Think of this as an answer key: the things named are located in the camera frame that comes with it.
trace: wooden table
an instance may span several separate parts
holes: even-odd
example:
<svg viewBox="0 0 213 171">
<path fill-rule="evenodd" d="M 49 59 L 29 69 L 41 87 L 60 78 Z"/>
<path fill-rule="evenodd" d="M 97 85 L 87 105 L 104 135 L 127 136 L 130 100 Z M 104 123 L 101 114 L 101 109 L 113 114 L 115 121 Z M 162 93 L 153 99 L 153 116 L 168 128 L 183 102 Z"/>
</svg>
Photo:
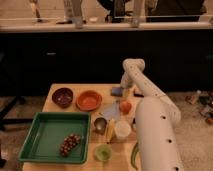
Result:
<svg viewBox="0 0 213 171">
<path fill-rule="evenodd" d="M 100 135 L 94 132 L 94 120 L 100 117 L 100 112 L 106 107 L 110 106 L 115 102 L 117 97 L 110 95 L 110 90 L 113 86 L 119 86 L 118 84 L 53 84 L 48 93 L 47 99 L 45 101 L 43 112 L 78 112 L 80 111 L 76 105 L 76 97 L 84 90 L 95 90 L 100 93 L 103 97 L 101 106 L 91 112 L 91 130 L 90 130 L 90 140 L 88 146 L 88 156 L 87 161 L 81 165 L 73 164 L 46 164 L 46 163 L 24 163 L 23 171 L 134 171 L 135 169 L 131 166 L 130 157 L 133 146 L 135 145 L 137 138 L 136 132 L 132 130 L 130 136 L 125 142 L 119 142 L 116 138 L 112 139 L 110 144 L 112 148 L 112 157 L 108 162 L 102 163 L 95 159 L 94 149 L 100 144 L 106 143 L 104 135 Z M 52 101 L 52 94 L 55 90 L 62 87 L 68 87 L 73 90 L 74 98 L 72 105 L 66 109 L 58 107 Z M 122 120 L 127 120 L 130 124 L 134 118 L 135 107 L 139 97 L 133 96 L 134 87 L 130 90 L 127 100 L 130 100 L 133 107 L 128 115 L 122 115 Z M 140 157 L 137 155 L 136 164 L 140 167 Z"/>
</svg>

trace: white cup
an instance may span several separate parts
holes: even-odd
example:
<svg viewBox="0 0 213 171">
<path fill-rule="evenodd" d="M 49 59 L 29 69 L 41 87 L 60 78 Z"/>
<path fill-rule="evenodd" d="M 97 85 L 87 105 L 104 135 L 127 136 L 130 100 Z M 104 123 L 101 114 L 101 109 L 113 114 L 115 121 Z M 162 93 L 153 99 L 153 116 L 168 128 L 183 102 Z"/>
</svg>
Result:
<svg viewBox="0 0 213 171">
<path fill-rule="evenodd" d="M 131 133 L 131 127 L 127 121 L 118 121 L 115 124 L 115 135 L 119 141 L 124 141 Z"/>
</svg>

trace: green cup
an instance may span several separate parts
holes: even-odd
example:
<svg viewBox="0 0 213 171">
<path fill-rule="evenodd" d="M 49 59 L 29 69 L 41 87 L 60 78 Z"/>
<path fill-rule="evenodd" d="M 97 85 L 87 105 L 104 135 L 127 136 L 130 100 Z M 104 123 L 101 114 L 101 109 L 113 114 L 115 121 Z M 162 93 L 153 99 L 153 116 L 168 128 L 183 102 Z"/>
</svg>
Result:
<svg viewBox="0 0 213 171">
<path fill-rule="evenodd" d="M 112 150 L 109 145 L 102 144 L 95 148 L 95 157 L 102 162 L 106 162 L 110 159 Z"/>
</svg>

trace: grapes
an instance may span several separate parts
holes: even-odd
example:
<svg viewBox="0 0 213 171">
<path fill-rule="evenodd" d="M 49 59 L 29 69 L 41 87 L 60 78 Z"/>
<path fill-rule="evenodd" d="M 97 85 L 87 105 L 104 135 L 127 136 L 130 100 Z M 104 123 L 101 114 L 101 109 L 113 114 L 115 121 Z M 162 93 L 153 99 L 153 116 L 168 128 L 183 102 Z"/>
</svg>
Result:
<svg viewBox="0 0 213 171">
<path fill-rule="evenodd" d="M 70 134 L 64 138 L 64 142 L 60 147 L 60 154 L 62 157 L 67 157 L 69 152 L 81 142 L 81 136 L 76 134 Z"/>
</svg>

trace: black cabinet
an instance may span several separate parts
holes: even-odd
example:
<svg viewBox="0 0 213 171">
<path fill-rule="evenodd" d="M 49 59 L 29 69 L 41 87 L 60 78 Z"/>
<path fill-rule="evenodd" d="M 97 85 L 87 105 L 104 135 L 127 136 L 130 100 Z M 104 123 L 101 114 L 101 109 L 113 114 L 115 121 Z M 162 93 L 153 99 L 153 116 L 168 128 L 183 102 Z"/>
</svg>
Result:
<svg viewBox="0 0 213 171">
<path fill-rule="evenodd" d="M 17 33 L 0 40 L 4 66 L 23 95 L 47 94 L 52 83 L 119 83 L 125 58 L 143 58 L 144 73 L 164 91 L 213 87 L 213 30 Z"/>
</svg>

